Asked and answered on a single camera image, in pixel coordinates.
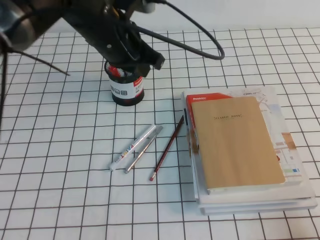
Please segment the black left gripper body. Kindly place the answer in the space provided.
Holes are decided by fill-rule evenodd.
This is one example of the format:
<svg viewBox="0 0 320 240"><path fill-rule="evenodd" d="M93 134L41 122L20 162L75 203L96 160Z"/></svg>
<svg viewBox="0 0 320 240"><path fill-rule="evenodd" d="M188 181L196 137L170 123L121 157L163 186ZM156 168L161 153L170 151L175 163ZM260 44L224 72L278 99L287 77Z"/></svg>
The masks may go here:
<svg viewBox="0 0 320 240"><path fill-rule="evenodd" d="M72 27L112 66L141 62L142 42L138 30L121 26L130 21L136 0L73 0Z"/></svg>

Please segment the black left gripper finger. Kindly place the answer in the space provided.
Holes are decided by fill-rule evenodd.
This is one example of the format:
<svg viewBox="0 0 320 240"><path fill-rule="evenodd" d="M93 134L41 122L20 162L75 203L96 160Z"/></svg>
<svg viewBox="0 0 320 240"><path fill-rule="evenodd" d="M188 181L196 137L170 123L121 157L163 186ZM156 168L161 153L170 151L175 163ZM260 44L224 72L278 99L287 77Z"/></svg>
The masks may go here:
<svg viewBox="0 0 320 240"><path fill-rule="evenodd" d="M147 63L129 62L124 64L124 70L141 77L146 77L149 74L151 67Z"/></svg>
<svg viewBox="0 0 320 240"><path fill-rule="evenodd" d="M164 56L150 47L146 42L141 43L140 56L141 64L153 66L156 70L160 70L165 62Z"/></svg>

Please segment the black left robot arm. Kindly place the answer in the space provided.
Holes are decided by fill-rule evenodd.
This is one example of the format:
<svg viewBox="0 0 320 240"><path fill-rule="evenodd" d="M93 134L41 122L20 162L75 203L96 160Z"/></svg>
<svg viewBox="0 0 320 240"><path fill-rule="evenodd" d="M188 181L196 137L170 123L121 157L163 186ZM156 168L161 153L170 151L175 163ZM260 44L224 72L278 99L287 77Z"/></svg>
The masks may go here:
<svg viewBox="0 0 320 240"><path fill-rule="evenodd" d="M0 41L23 52L64 19L109 64L145 77L165 58L142 40L131 16L154 10L146 0L2 0Z"/></svg>

